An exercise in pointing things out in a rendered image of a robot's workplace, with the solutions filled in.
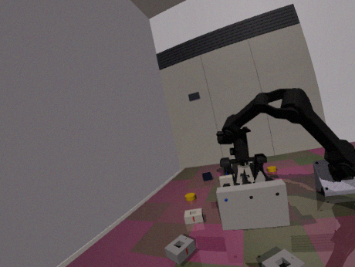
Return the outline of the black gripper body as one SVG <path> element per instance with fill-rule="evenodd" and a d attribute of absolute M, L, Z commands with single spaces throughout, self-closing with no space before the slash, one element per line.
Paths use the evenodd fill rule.
<path fill-rule="evenodd" d="M 230 167 L 231 164 L 239 164 L 249 161 L 255 161 L 257 164 L 264 164 L 267 162 L 266 156 L 264 154 L 255 154 L 254 157 L 249 157 L 248 144 L 234 145 L 234 150 L 235 159 L 222 157 L 220 160 L 221 167 Z"/>

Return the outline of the yellow round disc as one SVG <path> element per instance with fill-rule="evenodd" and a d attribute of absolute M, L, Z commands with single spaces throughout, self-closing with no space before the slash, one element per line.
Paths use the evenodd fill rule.
<path fill-rule="evenodd" d="M 276 167 L 267 167 L 267 169 L 268 169 L 268 170 L 267 170 L 268 172 L 275 172 L 275 171 L 277 171 L 277 170 L 276 170 Z"/>
<path fill-rule="evenodd" d="M 186 194 L 186 201 L 193 201 L 196 197 L 194 193 Z"/>

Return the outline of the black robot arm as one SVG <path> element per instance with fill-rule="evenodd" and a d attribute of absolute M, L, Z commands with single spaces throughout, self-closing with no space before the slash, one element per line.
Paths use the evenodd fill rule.
<path fill-rule="evenodd" d="M 269 103 L 282 99 L 280 108 Z M 219 144 L 247 144 L 247 134 L 251 130 L 243 127 L 259 113 L 267 113 L 276 119 L 299 123 L 325 149 L 324 158 L 330 165 L 329 172 L 334 181 L 353 180 L 355 177 L 355 148 L 347 140 L 338 136 L 316 115 L 306 93 L 299 88 L 277 89 L 269 93 L 258 93 L 247 106 L 225 121 L 221 131 L 217 131 Z"/>

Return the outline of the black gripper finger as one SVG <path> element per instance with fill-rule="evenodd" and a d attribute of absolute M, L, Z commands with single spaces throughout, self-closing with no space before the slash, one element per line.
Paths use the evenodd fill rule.
<path fill-rule="evenodd" d="M 255 161 L 255 168 L 254 168 L 254 176 L 255 176 L 255 179 L 257 178 L 257 175 L 258 175 L 258 172 L 259 172 L 259 168 L 261 167 L 261 165 L 263 164 L 257 164 Z"/>
<path fill-rule="evenodd" d="M 224 169 L 227 169 L 227 171 L 229 171 L 229 173 L 232 174 L 232 178 L 234 181 L 235 179 L 234 179 L 234 175 L 233 175 L 232 165 L 230 165 L 230 167 L 224 167 Z"/>

